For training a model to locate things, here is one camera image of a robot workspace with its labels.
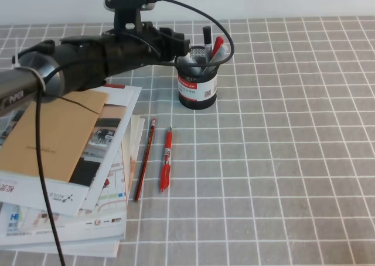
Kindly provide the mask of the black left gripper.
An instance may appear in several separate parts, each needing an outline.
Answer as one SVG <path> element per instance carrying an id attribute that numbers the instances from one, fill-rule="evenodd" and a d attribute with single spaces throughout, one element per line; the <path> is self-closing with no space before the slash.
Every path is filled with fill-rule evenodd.
<path id="1" fill-rule="evenodd" d="M 152 64 L 171 62 L 190 52 L 190 40 L 171 28 L 144 22 L 141 30 L 111 29 L 103 32 L 108 75 L 114 76 Z"/>

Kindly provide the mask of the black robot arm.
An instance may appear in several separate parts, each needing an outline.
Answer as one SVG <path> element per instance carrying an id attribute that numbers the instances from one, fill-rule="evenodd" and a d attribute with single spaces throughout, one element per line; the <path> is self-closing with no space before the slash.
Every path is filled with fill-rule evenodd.
<path id="1" fill-rule="evenodd" d="M 169 63 L 190 52 L 190 41 L 170 28 L 150 22 L 140 29 L 111 29 L 100 36 L 45 40 L 12 58 L 18 66 L 1 72 L 1 115 L 34 100 L 45 101 L 72 91 L 105 85 L 107 77 L 148 65 Z"/>

